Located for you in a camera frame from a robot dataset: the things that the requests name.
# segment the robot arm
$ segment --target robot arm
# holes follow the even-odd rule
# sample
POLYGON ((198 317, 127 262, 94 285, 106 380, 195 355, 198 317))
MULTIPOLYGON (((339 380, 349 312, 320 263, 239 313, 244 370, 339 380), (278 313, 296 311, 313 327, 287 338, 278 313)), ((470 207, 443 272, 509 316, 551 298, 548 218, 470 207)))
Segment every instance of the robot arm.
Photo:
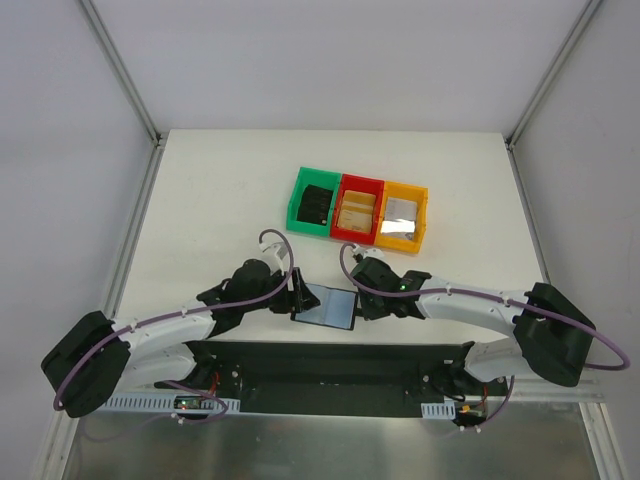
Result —
POLYGON ((140 385, 166 379, 198 384, 210 381, 212 362, 197 358, 189 342, 227 332, 254 310, 269 308, 274 313, 291 314, 320 304, 298 268, 293 268, 288 288, 264 301, 250 302, 268 295, 286 278, 283 245, 274 244, 266 253, 262 260, 247 260, 231 278, 181 306, 182 315, 144 326, 138 326, 137 319, 109 320, 100 311, 85 315, 42 361, 42 370, 56 391, 89 349, 123 327, 132 328, 108 342, 73 377, 61 398, 69 416, 91 413, 114 392, 140 385), (247 303, 242 306, 209 311, 218 304, 244 301, 247 303))
POLYGON ((433 293, 397 298, 359 289, 365 319, 374 320, 389 314, 450 319, 488 328, 506 337, 490 343, 464 345, 464 357, 454 361, 445 375, 455 387, 462 389, 477 382, 487 383, 499 377, 530 372, 558 385, 578 384, 593 337, 572 326, 538 318, 507 302, 513 299, 541 307, 595 329, 555 287, 536 283, 531 291, 493 291, 472 289, 413 270, 399 277, 380 256, 377 249, 357 248, 354 257, 358 264, 351 277, 382 292, 406 295, 411 291, 430 290, 433 293), (474 296, 452 295, 451 291, 472 291, 474 296), (487 298, 496 297, 505 299, 504 303, 487 302, 487 298))

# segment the white tabletop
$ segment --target white tabletop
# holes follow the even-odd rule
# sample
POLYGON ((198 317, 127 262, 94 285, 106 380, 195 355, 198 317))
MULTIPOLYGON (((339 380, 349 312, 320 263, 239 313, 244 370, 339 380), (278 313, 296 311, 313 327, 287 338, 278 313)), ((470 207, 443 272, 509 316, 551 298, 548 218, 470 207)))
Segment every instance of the white tabletop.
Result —
MULTIPOLYGON (((420 254, 387 253, 399 275, 423 270, 498 289, 530 289, 541 280, 499 134, 173 130, 119 316, 169 311, 217 285, 246 259, 259 258, 258 233, 270 227, 287 233, 306 282, 355 290, 340 271, 339 242, 285 232, 301 166, 429 188, 420 254)), ((354 331, 342 331, 263 310, 216 339, 416 344, 497 335, 448 320, 395 317, 359 318, 354 331)))

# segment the white wall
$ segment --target white wall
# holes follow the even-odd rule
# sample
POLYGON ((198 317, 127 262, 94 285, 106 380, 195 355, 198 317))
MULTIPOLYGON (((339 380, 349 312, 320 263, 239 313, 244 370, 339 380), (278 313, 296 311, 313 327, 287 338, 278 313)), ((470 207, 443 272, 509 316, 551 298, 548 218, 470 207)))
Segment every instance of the white wall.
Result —
POLYGON ((586 0, 96 0, 170 128, 500 131, 586 0))
POLYGON ((40 361, 99 306, 150 155, 71 0, 0 3, 0 478, 51 418, 40 361))
MULTIPOLYGON (((640 362, 640 2, 609 0, 516 159, 552 281, 640 362)), ((604 348, 594 358, 614 362, 604 348)), ((640 368, 603 373, 636 478, 640 368)))

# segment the cable tie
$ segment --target cable tie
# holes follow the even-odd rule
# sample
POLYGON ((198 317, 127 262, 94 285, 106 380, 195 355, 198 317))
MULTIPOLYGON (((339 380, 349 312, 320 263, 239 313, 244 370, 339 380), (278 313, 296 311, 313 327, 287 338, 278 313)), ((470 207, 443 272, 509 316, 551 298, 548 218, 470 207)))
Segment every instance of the cable tie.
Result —
POLYGON ((133 320, 131 320, 131 323, 129 324, 129 331, 133 333, 137 329, 138 329, 138 319, 134 318, 133 320))

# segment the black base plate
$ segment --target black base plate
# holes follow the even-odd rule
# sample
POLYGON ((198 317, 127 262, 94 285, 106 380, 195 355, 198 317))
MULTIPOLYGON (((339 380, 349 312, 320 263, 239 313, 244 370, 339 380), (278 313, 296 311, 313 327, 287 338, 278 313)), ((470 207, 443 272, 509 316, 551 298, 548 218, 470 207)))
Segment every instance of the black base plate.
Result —
MULTIPOLYGON (((404 418, 421 417, 421 403, 443 401, 429 380, 463 351, 456 345, 223 341, 189 347, 197 358, 215 356, 217 394, 239 398, 243 412, 404 418)), ((490 395, 506 393, 505 383, 488 387, 490 395)), ((462 393, 481 396, 481 388, 462 393)))

